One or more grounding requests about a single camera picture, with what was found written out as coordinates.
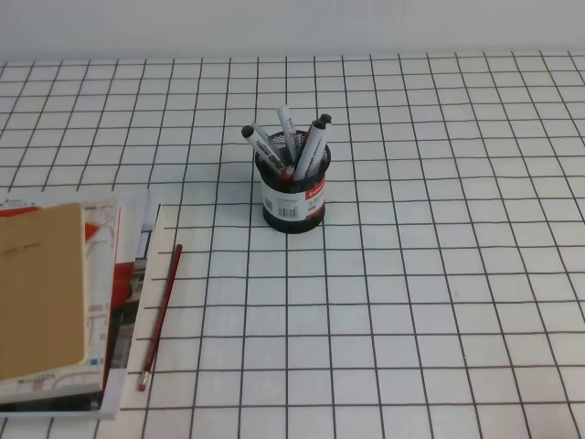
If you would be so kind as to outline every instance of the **stack of papers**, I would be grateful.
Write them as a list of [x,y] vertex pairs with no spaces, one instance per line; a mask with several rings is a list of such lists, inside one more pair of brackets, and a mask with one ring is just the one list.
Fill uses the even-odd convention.
[[0,256],[0,284],[11,279],[0,308],[15,316],[0,311],[0,417],[120,410],[157,212],[146,190],[0,202],[0,253],[34,245],[12,262]]

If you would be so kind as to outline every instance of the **notebook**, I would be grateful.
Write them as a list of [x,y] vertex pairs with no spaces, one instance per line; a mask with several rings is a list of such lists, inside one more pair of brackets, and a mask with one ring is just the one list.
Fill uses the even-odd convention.
[[87,357],[81,204],[0,218],[0,380]]
[[[44,370],[24,378],[0,381],[0,403],[57,398],[102,390],[120,212],[115,198],[99,201],[80,199],[80,204],[85,219],[83,259],[86,266],[87,302],[84,313],[87,316],[87,358],[70,367]],[[30,203],[22,201],[2,201],[0,217],[6,213],[4,209],[28,207],[31,207]]]

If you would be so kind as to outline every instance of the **mesh pencil cup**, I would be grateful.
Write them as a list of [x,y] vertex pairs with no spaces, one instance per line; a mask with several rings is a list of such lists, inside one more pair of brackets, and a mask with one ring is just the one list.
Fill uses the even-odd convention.
[[[303,142],[306,132],[297,134]],[[271,135],[271,142],[279,151],[286,148],[282,132]],[[319,172],[303,180],[281,181],[258,154],[254,160],[261,175],[263,215],[269,226],[282,233],[304,233],[321,224],[325,216],[325,171],[331,163],[329,146],[325,146]]]

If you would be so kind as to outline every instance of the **red pencil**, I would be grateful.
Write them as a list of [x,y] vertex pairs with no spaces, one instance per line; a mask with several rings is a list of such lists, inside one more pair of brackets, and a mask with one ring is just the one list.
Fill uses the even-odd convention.
[[154,326],[153,337],[150,340],[150,345],[148,346],[148,351],[146,352],[143,373],[140,374],[140,381],[138,381],[139,391],[146,390],[146,385],[148,384],[148,379],[150,378],[150,369],[153,366],[154,355],[158,350],[158,342],[161,339],[161,331],[163,330],[163,323],[165,322],[166,308],[168,307],[168,301],[171,298],[171,293],[173,292],[176,268],[179,266],[179,259],[181,259],[182,251],[183,246],[181,244],[177,244],[175,248],[175,256],[171,262],[171,271],[169,272],[168,279],[166,280],[165,295],[163,295],[163,299],[161,300],[161,309],[158,313],[156,325]]

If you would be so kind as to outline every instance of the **table surface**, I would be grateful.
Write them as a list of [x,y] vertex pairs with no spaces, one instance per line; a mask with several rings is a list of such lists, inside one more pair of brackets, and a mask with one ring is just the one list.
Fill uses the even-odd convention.
[[[0,61],[0,193],[149,187],[152,387],[1,439],[585,435],[585,52]],[[261,217],[253,120],[332,115],[324,226]],[[137,328],[131,370],[148,327]]]

